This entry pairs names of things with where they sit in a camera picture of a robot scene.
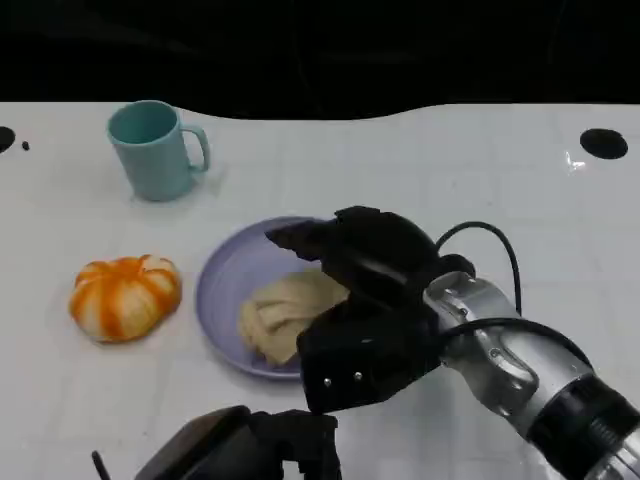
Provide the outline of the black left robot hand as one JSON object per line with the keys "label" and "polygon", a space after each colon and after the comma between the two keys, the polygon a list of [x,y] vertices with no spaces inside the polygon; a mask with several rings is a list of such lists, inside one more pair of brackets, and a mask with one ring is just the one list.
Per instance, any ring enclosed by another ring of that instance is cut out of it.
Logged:
{"label": "black left robot hand", "polygon": [[186,423],[136,474],[138,479],[340,479],[337,419],[302,410],[252,412],[234,406]]}

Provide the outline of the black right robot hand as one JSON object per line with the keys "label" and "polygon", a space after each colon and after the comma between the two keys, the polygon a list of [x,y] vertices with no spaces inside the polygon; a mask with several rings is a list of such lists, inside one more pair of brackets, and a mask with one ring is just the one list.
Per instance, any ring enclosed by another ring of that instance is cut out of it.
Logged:
{"label": "black right robot hand", "polygon": [[459,254],[441,255],[412,221],[392,212],[353,206],[330,220],[303,220],[268,230],[266,238],[345,287],[347,302],[365,310],[394,310],[417,300],[433,280],[448,273],[476,275]]}

